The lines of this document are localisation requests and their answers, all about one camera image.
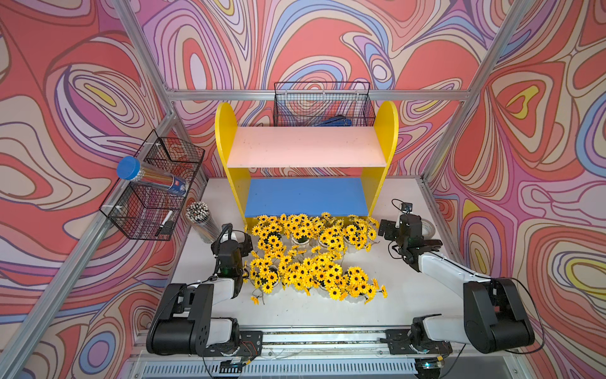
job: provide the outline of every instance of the pink shelf board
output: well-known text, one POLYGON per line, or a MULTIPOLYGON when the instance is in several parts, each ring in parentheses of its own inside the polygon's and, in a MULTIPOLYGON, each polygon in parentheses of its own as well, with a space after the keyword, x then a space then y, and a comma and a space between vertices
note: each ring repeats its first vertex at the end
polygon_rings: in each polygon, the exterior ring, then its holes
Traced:
POLYGON ((385 167, 372 127, 238 127, 227 161, 239 167, 385 167))

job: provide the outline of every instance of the aluminum frame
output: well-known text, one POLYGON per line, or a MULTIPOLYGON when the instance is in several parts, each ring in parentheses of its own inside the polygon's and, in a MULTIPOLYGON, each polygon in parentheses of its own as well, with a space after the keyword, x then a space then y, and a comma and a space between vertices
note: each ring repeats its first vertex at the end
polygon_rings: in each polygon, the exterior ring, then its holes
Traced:
POLYGON ((492 45, 488 48, 488 52, 484 57, 484 60, 480 63, 478 71, 476 72, 471 85, 469 86, 469 97, 461 104, 457 111, 455 111, 450 124, 448 125, 446 132, 442 138, 440 138, 438 145, 431 153, 429 162, 425 165, 425 169, 421 173, 423 179, 427 179, 440 165, 440 159, 447 149, 452 145, 455 136, 463 126, 466 116, 471 111, 473 104, 476 102, 476 98, 480 95, 482 87, 488 81, 488 77, 493 71, 496 64, 499 62, 503 51, 507 47, 507 43, 511 40, 511 37, 516 31, 516 28, 522 21, 522 18, 526 14, 529 6, 534 4, 536 0, 515 0, 509 9, 509 12, 505 16, 501 27, 497 31, 496 36, 492 45))
MULTIPOLYGON (((475 99, 478 97, 484 82, 486 82, 490 72, 495 67, 498 59, 505 49, 507 42, 513 35, 526 9, 534 0, 515 0, 510 11, 505 17, 497 36, 490 46, 488 53, 481 62, 476 76, 471 82, 468 90, 372 90, 370 98, 372 100, 449 100, 461 101, 453 120, 448 126, 447 131, 441 138, 438 146, 434 150, 430 162, 426 165, 422 174, 421 183, 425 200, 432 207, 432 213, 436 211, 435 199, 429 192, 426 183, 427 173, 432 173, 439 164, 439 157, 450 146, 455 135, 462 126, 465 115, 470 111, 475 99)), ((120 17, 128 37, 131 39, 136 53, 147 71, 150 80, 160 102, 167 114, 158 125, 156 130, 158 135, 164 136, 172 127, 171 122, 176 124, 176 133, 180 138, 189 141, 189 135, 185 129, 181 118, 176 114, 173 106, 174 101, 185 100, 273 100, 273 91, 257 90, 208 90, 208 91, 180 91, 168 90, 165 82, 159 72, 158 66, 153 59, 147 40, 136 19, 133 10, 130 8, 128 0, 114 0, 115 9, 120 17)), ((119 194, 126 186, 125 181, 121 181, 110 198, 116 201, 119 194)), ((63 302, 71 292, 88 261, 103 240, 103 237, 111 227, 111 222, 100 212, 95 216, 93 222, 88 227, 76 247, 72 250, 66 261, 59 268, 58 273, 53 277, 50 284, 46 287, 42 296, 34 305, 32 311, 27 315, 25 321, 19 326, 11 340, 6 345, 4 352, 0 355, 0 379, 13 379, 20 373, 32 352, 35 350, 40 339, 54 320, 57 311, 63 305, 63 302)), ((443 238, 450 236, 444 225, 439 226, 443 238)))
MULTIPOLYGON (((289 90, 288 92, 318 92, 317 90, 289 90)), ((273 90, 168 90, 171 101, 188 100, 248 100, 272 101, 273 90)), ((369 90, 368 97, 375 101, 385 100, 446 100, 465 101, 469 99, 468 90, 369 90)))

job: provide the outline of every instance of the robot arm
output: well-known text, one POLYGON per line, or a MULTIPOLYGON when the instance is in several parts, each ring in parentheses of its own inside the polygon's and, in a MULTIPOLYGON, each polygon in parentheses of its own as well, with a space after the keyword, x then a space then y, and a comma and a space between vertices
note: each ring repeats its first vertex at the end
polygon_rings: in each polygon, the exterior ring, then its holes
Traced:
POLYGON ((227 224, 211 245, 216 258, 215 274, 209 283, 171 283, 166 287, 147 334, 147 351, 152 354, 197 354, 207 346, 230 354, 240 345, 238 321, 212 318, 212 306, 238 296, 245 270, 242 257, 252 251, 250 235, 237 242, 227 224))
POLYGON ((436 252, 439 240, 424 240, 421 217, 412 204, 402 205, 398 222, 381 220, 378 234, 395 241, 394 250, 410 267, 438 280, 463 300, 462 316, 429 315, 413 320, 411 341, 472 344, 482 353, 528 346, 533 328, 513 282, 477 273, 436 252))

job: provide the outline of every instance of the label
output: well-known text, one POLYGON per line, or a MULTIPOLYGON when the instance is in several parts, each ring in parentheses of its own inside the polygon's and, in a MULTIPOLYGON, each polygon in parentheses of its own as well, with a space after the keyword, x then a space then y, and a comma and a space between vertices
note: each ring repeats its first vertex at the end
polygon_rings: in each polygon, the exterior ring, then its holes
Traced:
POLYGON ((175 195, 185 196, 187 194, 187 183, 180 177, 173 175, 173 185, 166 191, 175 195))

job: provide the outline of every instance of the vent grille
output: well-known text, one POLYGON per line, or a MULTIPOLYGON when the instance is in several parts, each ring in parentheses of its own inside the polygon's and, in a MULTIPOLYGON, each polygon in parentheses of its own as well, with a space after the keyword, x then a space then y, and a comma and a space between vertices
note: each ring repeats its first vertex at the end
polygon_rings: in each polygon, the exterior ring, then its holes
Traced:
MULTIPOLYGON (((245 366, 242 373, 223 372, 219 361, 208 361, 214 377, 280 377, 284 375, 382 375, 416 374, 415 360, 409 358, 258 360, 245 366)), ((206 375, 203 362, 147 362, 142 379, 196 378, 206 375)))

